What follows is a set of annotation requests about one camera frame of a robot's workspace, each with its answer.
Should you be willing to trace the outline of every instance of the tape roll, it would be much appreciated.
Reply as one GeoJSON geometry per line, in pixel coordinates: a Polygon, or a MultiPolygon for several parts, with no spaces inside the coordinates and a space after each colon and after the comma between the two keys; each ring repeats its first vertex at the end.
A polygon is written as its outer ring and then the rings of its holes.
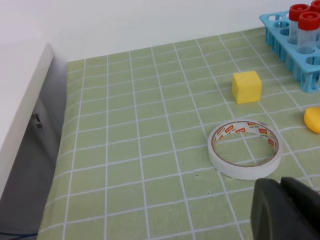
{"type": "Polygon", "coordinates": [[[256,120],[234,119],[224,122],[214,128],[208,137],[208,154],[213,166],[223,174],[236,179],[255,180],[270,175],[279,166],[283,150],[279,134],[269,125],[256,120]],[[266,138],[274,149],[274,155],[266,163],[258,166],[240,166],[222,159],[215,151],[217,142],[226,135],[243,132],[266,138]]]}

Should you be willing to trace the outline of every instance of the red cap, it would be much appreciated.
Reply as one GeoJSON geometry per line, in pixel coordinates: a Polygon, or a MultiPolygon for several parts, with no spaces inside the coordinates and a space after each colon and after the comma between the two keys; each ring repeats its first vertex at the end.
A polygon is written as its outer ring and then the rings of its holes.
{"type": "Polygon", "coordinates": [[[298,28],[305,31],[317,30],[320,26],[320,13],[306,11],[300,14],[298,28]]]}
{"type": "Polygon", "coordinates": [[[310,8],[311,8],[311,11],[320,13],[320,1],[319,0],[313,1],[310,5],[310,8]]]}
{"type": "Polygon", "coordinates": [[[310,11],[310,7],[307,4],[295,4],[290,7],[289,19],[294,22],[298,22],[300,14],[310,11]]]}

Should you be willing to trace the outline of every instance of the test tube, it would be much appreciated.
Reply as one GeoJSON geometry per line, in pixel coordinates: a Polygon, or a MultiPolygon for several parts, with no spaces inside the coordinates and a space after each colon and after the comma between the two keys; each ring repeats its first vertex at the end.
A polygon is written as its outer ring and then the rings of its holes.
{"type": "Polygon", "coordinates": [[[289,36],[288,42],[290,44],[297,44],[298,42],[298,21],[300,14],[310,11],[310,6],[307,4],[295,4],[290,7],[289,10],[289,36]]]}
{"type": "Polygon", "coordinates": [[[300,14],[298,21],[298,42],[296,51],[312,54],[315,51],[316,37],[320,26],[320,13],[307,11],[300,14]]]}
{"type": "MultiPolygon", "coordinates": [[[[320,13],[320,0],[315,0],[310,4],[310,9],[313,12],[320,13]]],[[[319,41],[320,39],[320,28],[318,29],[318,32],[316,33],[316,40],[319,41]]]]}

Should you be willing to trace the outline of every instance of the white wall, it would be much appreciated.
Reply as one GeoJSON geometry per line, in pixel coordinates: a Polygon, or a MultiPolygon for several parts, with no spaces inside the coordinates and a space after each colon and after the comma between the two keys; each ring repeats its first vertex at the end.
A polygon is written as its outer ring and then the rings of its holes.
{"type": "Polygon", "coordinates": [[[19,10],[9,1],[0,0],[0,44],[41,37],[40,24],[27,11],[19,10]]]}
{"type": "Polygon", "coordinates": [[[69,61],[261,27],[310,0],[11,0],[69,61]]]}

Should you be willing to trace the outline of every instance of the test tube rack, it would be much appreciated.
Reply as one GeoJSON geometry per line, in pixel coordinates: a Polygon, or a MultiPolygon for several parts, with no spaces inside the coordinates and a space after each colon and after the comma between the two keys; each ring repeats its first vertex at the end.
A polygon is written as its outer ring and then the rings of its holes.
{"type": "Polygon", "coordinates": [[[289,11],[280,11],[259,16],[265,25],[265,41],[272,47],[280,60],[292,72],[300,88],[306,93],[315,93],[320,87],[320,49],[315,47],[310,54],[297,52],[296,44],[288,42],[290,20],[289,11]]]}

